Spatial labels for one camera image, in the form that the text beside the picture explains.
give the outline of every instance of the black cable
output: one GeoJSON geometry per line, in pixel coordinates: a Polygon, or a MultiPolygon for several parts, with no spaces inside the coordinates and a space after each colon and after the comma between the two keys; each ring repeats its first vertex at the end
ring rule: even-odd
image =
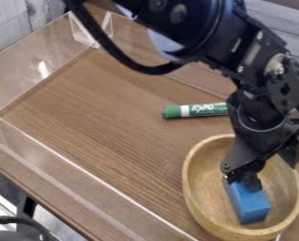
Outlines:
{"type": "Polygon", "coordinates": [[[53,235],[49,233],[49,231],[45,229],[45,227],[37,221],[34,221],[29,218],[25,218],[25,217],[0,216],[0,225],[6,225],[6,224],[11,224],[11,223],[33,226],[43,234],[45,241],[53,241],[53,235]]]}
{"type": "Polygon", "coordinates": [[[111,41],[101,25],[98,24],[94,16],[83,6],[82,1],[77,1],[77,0],[63,0],[63,1],[67,4],[69,9],[74,12],[79,21],[82,21],[85,27],[90,31],[95,40],[101,43],[105,50],[109,52],[109,54],[134,71],[151,74],[151,75],[163,75],[182,67],[182,64],[178,64],[174,62],[170,62],[159,66],[151,66],[151,67],[139,64],[131,57],[129,57],[122,52],[122,50],[118,48],[115,43],[111,41]]]}

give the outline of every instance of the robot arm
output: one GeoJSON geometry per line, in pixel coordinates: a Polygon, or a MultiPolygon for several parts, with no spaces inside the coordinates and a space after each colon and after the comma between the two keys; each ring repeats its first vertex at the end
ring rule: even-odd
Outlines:
{"type": "Polygon", "coordinates": [[[294,168],[299,161],[299,62],[286,42],[246,13],[245,0],[114,0],[121,11],[146,26],[170,63],[146,67],[114,45],[85,0],[65,0],[109,53],[131,69],[165,74],[202,61],[234,81],[227,100],[237,141],[222,164],[230,183],[261,190],[258,172],[279,153],[294,168]]]}

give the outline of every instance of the blue sponge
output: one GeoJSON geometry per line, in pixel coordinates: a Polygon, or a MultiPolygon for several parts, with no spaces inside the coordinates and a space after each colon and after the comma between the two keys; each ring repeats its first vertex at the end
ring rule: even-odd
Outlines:
{"type": "Polygon", "coordinates": [[[226,180],[225,189],[242,224],[263,221],[271,209],[266,191],[253,192],[245,183],[230,185],[226,180]]]}

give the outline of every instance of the green marker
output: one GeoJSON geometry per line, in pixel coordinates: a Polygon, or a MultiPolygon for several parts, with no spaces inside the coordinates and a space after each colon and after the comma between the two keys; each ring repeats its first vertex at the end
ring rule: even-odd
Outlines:
{"type": "Polygon", "coordinates": [[[226,103],[193,104],[193,105],[169,105],[162,110],[166,119],[179,117],[206,117],[227,115],[226,103]]]}

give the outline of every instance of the wooden bowl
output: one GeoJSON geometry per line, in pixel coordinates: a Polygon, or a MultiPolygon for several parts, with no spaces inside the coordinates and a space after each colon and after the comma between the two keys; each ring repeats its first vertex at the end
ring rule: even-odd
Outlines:
{"type": "Polygon", "coordinates": [[[267,219],[242,225],[222,182],[221,164],[234,135],[213,137],[199,143],[183,166],[183,195],[190,212],[222,240],[270,240],[289,227],[299,214],[299,175],[279,156],[267,161],[259,177],[273,209],[267,219]]]}

